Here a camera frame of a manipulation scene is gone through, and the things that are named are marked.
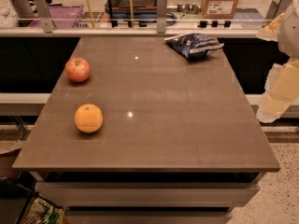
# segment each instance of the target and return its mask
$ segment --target black pole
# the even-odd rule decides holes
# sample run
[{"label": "black pole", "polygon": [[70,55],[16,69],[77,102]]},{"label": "black pole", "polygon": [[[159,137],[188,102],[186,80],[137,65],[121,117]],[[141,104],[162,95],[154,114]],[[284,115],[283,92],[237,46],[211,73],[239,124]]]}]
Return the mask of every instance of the black pole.
[{"label": "black pole", "polygon": [[115,22],[113,21],[113,12],[112,12],[111,0],[107,0],[107,1],[108,1],[108,6],[109,6],[109,15],[110,15],[110,19],[111,19],[111,25],[112,25],[112,27],[114,27]]}]

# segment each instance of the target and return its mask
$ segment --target metal bracket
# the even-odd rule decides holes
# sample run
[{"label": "metal bracket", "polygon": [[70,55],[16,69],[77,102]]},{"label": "metal bracket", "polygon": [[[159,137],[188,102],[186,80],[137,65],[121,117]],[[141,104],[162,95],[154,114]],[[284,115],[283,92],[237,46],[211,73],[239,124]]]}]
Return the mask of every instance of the metal bracket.
[{"label": "metal bracket", "polygon": [[34,0],[34,1],[38,12],[38,18],[40,19],[44,32],[52,33],[55,29],[55,24],[50,17],[47,1],[46,0]]},{"label": "metal bracket", "polygon": [[167,0],[157,0],[157,33],[166,32]]}]

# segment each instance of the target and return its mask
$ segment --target brown tabletop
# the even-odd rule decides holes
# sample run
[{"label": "brown tabletop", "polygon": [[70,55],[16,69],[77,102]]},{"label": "brown tabletop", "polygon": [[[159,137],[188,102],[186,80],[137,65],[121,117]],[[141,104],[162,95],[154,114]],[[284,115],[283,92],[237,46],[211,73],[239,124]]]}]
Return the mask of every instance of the brown tabletop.
[{"label": "brown tabletop", "polygon": [[[63,73],[13,167],[26,171],[267,172],[279,164],[222,50],[188,62],[164,39],[81,38],[73,57],[92,66],[74,84]],[[82,133],[80,105],[104,124]]]}]

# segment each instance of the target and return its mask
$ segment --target floor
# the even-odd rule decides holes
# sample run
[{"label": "floor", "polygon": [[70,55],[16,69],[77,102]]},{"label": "floor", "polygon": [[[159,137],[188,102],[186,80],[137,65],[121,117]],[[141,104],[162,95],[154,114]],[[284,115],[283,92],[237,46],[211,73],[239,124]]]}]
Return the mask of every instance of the floor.
[{"label": "floor", "polygon": [[[64,0],[74,5],[78,0]],[[92,7],[103,7],[105,0],[93,0]],[[172,0],[172,5],[182,0]],[[198,0],[186,0],[199,3]],[[256,7],[265,16],[271,0],[240,0],[239,7]],[[229,224],[297,224],[299,223],[299,119],[280,119],[261,127],[267,136],[281,170],[267,174],[259,183],[260,192],[242,208],[233,210]],[[0,123],[0,155],[21,148],[19,130],[11,123]]]}]

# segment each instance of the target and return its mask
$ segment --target orange fruit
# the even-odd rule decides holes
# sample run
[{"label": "orange fruit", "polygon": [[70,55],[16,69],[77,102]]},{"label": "orange fruit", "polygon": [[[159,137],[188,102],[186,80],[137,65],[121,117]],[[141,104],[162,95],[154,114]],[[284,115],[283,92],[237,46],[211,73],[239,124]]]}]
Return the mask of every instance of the orange fruit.
[{"label": "orange fruit", "polygon": [[102,123],[103,115],[100,108],[96,105],[82,105],[75,113],[75,124],[82,132],[96,132],[101,128]]}]

